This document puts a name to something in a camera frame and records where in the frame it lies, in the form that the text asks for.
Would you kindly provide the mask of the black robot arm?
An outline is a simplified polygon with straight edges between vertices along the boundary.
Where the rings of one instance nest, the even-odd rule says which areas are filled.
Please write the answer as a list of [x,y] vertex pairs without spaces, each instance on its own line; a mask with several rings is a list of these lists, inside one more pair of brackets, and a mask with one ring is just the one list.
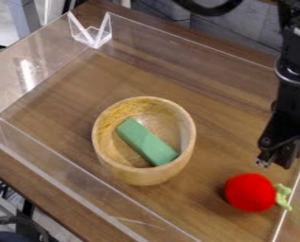
[[289,169],[300,155],[300,0],[278,0],[281,55],[274,62],[278,78],[270,119],[258,139],[257,165]]

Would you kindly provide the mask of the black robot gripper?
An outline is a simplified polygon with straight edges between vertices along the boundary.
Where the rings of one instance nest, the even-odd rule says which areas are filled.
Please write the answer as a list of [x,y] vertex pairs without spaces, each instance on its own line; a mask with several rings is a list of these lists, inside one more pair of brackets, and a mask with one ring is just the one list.
[[300,157],[300,78],[279,79],[271,116],[258,140],[257,166],[289,169]]

